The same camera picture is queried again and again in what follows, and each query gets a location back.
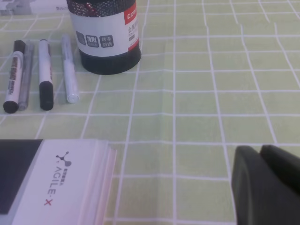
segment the silver marker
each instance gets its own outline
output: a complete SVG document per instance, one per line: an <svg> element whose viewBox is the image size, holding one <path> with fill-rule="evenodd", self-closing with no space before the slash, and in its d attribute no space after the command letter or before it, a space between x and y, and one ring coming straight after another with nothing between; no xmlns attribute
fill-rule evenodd
<svg viewBox="0 0 300 225"><path fill-rule="evenodd" d="M24 54L24 58L25 58L24 70L22 75L22 82L21 82L21 89L20 89L20 96L19 96L20 111L25 110L28 106L33 54L34 54L34 44L31 43L30 41L27 41L25 47L25 54Z"/></svg>

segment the green checkered tablecloth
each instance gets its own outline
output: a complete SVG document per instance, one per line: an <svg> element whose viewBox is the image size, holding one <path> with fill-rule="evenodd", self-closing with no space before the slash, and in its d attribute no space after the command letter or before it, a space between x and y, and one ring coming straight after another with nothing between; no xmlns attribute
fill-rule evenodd
<svg viewBox="0 0 300 225"><path fill-rule="evenodd" d="M66 103L60 38L68 14L0 18L0 99L13 41L43 38L55 104L0 112L1 138L99 138L119 151L105 225L234 225L234 149L273 143L300 156L300 1L137 0L141 62L121 75L82 68Z"/></svg>

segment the marker label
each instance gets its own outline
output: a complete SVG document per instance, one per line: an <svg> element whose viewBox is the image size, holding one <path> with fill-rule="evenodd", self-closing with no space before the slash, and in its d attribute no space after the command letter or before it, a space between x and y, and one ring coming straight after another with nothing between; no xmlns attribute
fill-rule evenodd
<svg viewBox="0 0 300 225"><path fill-rule="evenodd" d="M22 71L23 71L23 53L22 52L14 52L12 67L10 70L8 89L6 93L5 101L19 101L20 94L20 86L22 79Z"/></svg>
<svg viewBox="0 0 300 225"><path fill-rule="evenodd" d="M78 48L88 55L120 55L138 44L136 3L124 12L110 16L84 17L73 13L70 15L76 31Z"/></svg>
<svg viewBox="0 0 300 225"><path fill-rule="evenodd" d="M48 41L42 40L39 42L39 82L49 81L52 83L52 67L51 67L51 56L50 47Z"/></svg>

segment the black marker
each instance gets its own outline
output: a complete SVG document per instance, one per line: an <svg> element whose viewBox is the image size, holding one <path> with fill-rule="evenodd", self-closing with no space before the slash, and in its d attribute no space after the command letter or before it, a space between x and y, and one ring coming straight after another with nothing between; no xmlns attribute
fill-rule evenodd
<svg viewBox="0 0 300 225"><path fill-rule="evenodd" d="M5 102L3 104L4 111L7 113L15 113L19 108L18 103L23 73L25 46L26 44L21 40L15 41L14 43L13 62L11 65Z"/></svg>
<svg viewBox="0 0 300 225"><path fill-rule="evenodd" d="M38 62L39 62L39 101L43 110L53 108L53 84L51 57L48 41L43 39L38 45Z"/></svg>

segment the marker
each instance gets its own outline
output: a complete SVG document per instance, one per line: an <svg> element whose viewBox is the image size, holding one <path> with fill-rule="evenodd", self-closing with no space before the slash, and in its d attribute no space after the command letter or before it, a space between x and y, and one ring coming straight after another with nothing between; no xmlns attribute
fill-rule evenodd
<svg viewBox="0 0 300 225"><path fill-rule="evenodd" d="M26 44L17 40L14 43L13 62L11 65L8 89L6 91L4 111L15 113L19 108L19 95L23 72L24 51Z"/></svg>
<svg viewBox="0 0 300 225"><path fill-rule="evenodd" d="M61 38L62 56L64 62L64 77L67 101L69 103L76 103L79 100L79 92L77 87L77 79L75 76L75 67L72 56L72 48L70 36L63 34Z"/></svg>
<svg viewBox="0 0 300 225"><path fill-rule="evenodd" d="M31 43L30 41L27 41L25 47L25 54L24 54L25 64L24 64L20 96L19 96L20 111L25 110L28 106L33 53L34 53L34 44Z"/></svg>
<svg viewBox="0 0 300 225"><path fill-rule="evenodd" d="M38 44L39 62L39 102L43 110L49 111L53 108L53 84L51 57L48 41L40 40Z"/></svg>

